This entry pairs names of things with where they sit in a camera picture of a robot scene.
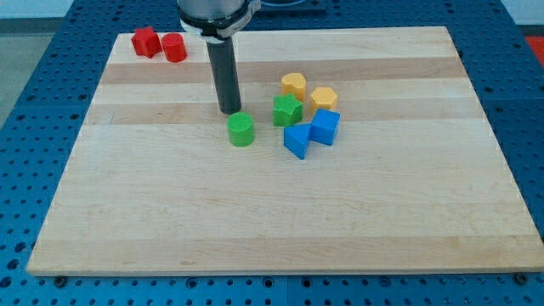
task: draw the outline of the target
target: wood grain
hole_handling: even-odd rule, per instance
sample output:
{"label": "wood grain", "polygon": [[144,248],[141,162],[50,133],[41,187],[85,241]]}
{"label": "wood grain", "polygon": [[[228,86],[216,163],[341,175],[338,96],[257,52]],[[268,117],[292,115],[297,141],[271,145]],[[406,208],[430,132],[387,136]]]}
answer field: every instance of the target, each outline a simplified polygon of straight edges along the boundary
{"label": "wood grain", "polygon": [[[544,270],[544,246],[444,27],[241,32],[255,142],[230,145],[205,46],[121,34],[27,269],[34,275]],[[330,86],[334,146],[271,125],[282,75]],[[305,121],[311,118],[307,114]]]}

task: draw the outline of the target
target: blue cube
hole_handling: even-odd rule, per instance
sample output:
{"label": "blue cube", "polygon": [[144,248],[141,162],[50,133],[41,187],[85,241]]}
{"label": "blue cube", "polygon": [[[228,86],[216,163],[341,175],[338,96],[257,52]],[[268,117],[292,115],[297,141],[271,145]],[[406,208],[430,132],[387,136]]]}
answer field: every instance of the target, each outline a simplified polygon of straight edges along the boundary
{"label": "blue cube", "polygon": [[306,123],[283,129],[283,145],[300,159],[306,156],[311,128],[312,125]]}
{"label": "blue cube", "polygon": [[332,145],[337,136],[340,114],[330,110],[318,109],[312,120],[310,138],[323,145]]}

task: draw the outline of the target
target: yellow block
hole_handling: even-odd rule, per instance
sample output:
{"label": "yellow block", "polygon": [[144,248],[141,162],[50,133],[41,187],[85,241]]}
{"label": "yellow block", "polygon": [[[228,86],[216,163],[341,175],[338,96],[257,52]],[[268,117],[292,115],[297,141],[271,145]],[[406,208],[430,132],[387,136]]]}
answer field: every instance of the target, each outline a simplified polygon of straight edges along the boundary
{"label": "yellow block", "polygon": [[338,96],[332,88],[316,88],[309,97],[312,100],[312,114],[315,114],[319,108],[329,111],[337,108]]}
{"label": "yellow block", "polygon": [[281,94],[294,94],[300,102],[306,96],[306,79],[301,73],[290,73],[281,78]]}

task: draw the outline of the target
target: green cylinder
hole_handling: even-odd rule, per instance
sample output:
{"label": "green cylinder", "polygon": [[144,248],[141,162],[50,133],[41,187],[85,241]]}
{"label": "green cylinder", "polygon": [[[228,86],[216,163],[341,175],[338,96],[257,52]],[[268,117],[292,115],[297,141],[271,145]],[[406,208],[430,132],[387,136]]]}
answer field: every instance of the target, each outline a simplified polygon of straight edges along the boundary
{"label": "green cylinder", "polygon": [[253,132],[253,118],[245,112],[237,112],[230,115],[227,120],[229,140],[232,145],[245,147],[255,139]]}

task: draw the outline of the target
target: green block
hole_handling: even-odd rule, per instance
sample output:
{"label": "green block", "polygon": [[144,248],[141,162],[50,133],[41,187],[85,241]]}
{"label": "green block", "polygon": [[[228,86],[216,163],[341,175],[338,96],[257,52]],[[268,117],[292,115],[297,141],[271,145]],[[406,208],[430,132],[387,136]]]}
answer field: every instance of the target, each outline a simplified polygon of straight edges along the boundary
{"label": "green block", "polygon": [[290,127],[303,120],[303,104],[292,93],[274,97],[273,112],[274,125],[277,127]]}
{"label": "green block", "polygon": [[237,112],[230,115],[227,120],[230,143],[237,147],[250,145],[255,139],[253,132],[253,119],[245,112]]}

